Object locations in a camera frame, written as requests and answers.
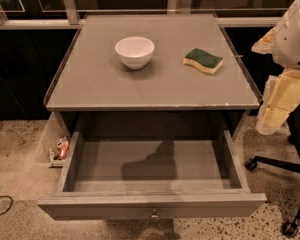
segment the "caster wheel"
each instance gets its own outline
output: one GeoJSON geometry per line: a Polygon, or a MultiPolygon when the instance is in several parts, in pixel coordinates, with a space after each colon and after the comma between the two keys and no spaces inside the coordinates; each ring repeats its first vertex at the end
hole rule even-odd
{"type": "Polygon", "coordinates": [[[286,221],[281,226],[281,233],[288,238],[293,238],[298,233],[298,225],[294,222],[286,221]]]}
{"type": "Polygon", "coordinates": [[[252,158],[250,158],[244,163],[244,167],[246,167],[249,171],[253,171],[257,167],[257,165],[258,163],[252,158]]]}
{"type": "Polygon", "coordinates": [[[289,135],[289,136],[288,136],[287,141],[288,141],[291,145],[294,145],[294,139],[293,139],[292,135],[289,135]]]}

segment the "chair leg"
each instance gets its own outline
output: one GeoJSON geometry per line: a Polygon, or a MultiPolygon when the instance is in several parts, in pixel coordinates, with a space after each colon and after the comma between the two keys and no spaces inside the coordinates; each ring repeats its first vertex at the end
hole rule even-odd
{"type": "Polygon", "coordinates": [[[300,208],[293,222],[286,221],[282,227],[281,232],[283,235],[292,238],[298,233],[298,226],[300,226],[300,208]]]}
{"type": "Polygon", "coordinates": [[[255,156],[253,159],[249,159],[245,163],[245,166],[248,170],[253,170],[257,166],[257,162],[272,165],[292,172],[300,173],[300,164],[280,161],[280,160],[261,157],[261,156],[255,156]]]}

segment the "sponge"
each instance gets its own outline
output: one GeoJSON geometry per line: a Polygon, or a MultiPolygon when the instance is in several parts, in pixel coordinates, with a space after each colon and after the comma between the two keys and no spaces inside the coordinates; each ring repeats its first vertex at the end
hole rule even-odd
{"type": "Polygon", "coordinates": [[[183,60],[184,65],[190,65],[209,75],[214,74],[220,68],[222,62],[222,57],[214,56],[198,48],[189,52],[183,60]]]}

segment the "speckled floor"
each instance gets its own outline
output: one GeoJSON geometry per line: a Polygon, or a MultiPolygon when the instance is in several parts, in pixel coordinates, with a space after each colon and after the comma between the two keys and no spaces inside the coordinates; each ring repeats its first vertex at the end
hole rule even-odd
{"type": "MultiPolygon", "coordinates": [[[[235,141],[239,159],[265,155],[298,161],[286,141],[287,130],[271,136],[254,130],[255,117],[246,117],[235,141]]],[[[264,192],[268,202],[247,218],[202,218],[134,221],[54,221],[37,206],[52,195],[61,169],[49,169],[36,155],[46,121],[0,122],[0,195],[14,199],[0,217],[0,239],[146,239],[158,233],[165,239],[285,239],[283,219],[293,218],[300,204],[300,175],[259,165],[244,170],[252,192],[264,192]]],[[[7,201],[0,201],[0,210],[7,201]]],[[[295,239],[300,239],[300,229],[295,239]]]]}

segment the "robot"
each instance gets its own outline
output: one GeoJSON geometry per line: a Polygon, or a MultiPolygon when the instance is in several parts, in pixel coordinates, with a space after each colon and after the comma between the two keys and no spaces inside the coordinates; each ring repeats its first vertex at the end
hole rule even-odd
{"type": "Polygon", "coordinates": [[[300,104],[300,0],[295,0],[281,20],[252,47],[253,52],[272,54],[284,67],[278,77],[270,76],[259,109],[256,129],[270,135],[285,123],[300,104]]]}

